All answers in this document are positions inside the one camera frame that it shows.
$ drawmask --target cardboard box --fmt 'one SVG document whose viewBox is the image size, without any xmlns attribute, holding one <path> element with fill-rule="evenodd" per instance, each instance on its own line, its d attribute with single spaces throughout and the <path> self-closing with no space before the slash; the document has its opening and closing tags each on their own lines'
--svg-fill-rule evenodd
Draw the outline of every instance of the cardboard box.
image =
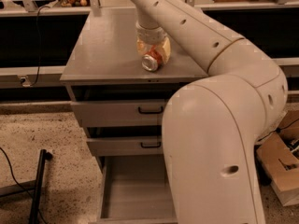
<svg viewBox="0 0 299 224">
<path fill-rule="evenodd" d="M 257 158 L 283 206 L 299 204 L 299 160 L 284 142 L 299 139 L 298 119 L 299 111 L 289 111 L 278 126 L 281 131 L 272 133 L 257 150 Z"/>
</svg>

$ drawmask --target cabinet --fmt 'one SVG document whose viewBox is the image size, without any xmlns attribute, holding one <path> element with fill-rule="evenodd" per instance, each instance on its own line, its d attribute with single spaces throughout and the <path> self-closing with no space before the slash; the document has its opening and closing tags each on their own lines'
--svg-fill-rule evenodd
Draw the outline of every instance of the cabinet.
<svg viewBox="0 0 299 224">
<path fill-rule="evenodd" d="M 169 63 L 145 71 L 135 50 L 135 9 L 90 14 L 61 77 L 103 174 L 96 223 L 177 223 L 164 165 L 168 99 L 206 77 L 172 40 Z"/>
</svg>

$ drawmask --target speckled floor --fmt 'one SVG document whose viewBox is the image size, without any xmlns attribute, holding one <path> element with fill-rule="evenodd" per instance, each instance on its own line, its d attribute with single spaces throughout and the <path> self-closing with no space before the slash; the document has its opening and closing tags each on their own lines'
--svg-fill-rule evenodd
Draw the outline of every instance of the speckled floor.
<svg viewBox="0 0 299 224">
<path fill-rule="evenodd" d="M 46 164 L 40 203 L 47 223 L 96 220 L 102 176 L 68 105 L 0 105 L 0 147 L 20 182 L 36 178 L 40 149 L 53 154 Z M 2 153 L 0 167 L 0 187 L 14 184 Z M 271 187 L 261 191 L 267 224 L 299 223 L 299 205 L 282 207 Z M 26 193 L 0 199 L 0 223 L 28 223 L 30 207 Z"/>
</svg>

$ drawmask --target black handle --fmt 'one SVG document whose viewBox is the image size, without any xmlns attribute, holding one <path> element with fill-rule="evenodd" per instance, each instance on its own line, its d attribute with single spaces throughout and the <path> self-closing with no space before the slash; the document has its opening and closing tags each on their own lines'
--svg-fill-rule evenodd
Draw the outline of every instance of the black handle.
<svg viewBox="0 0 299 224">
<path fill-rule="evenodd" d="M 142 148 L 157 148 L 157 147 L 160 147 L 161 146 L 161 142 L 157 142 L 157 145 L 156 146 L 145 146 L 142 142 L 140 142 L 140 146 Z"/>
<path fill-rule="evenodd" d="M 142 114 L 142 115 L 158 115 L 158 114 L 163 113 L 163 111 L 164 111 L 164 108 L 162 106 L 160 107 L 160 110 L 158 110 L 158 111 L 143 111 L 141 109 L 141 107 L 138 108 L 139 114 Z"/>
</svg>

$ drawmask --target can lid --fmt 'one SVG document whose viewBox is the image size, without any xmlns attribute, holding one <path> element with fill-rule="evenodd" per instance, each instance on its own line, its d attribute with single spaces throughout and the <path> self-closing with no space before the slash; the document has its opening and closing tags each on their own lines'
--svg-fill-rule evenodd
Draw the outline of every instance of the can lid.
<svg viewBox="0 0 299 224">
<path fill-rule="evenodd" d="M 142 58 L 142 67 L 147 71 L 156 71 L 158 70 L 159 64 L 157 63 L 156 59 L 146 54 Z"/>
</svg>

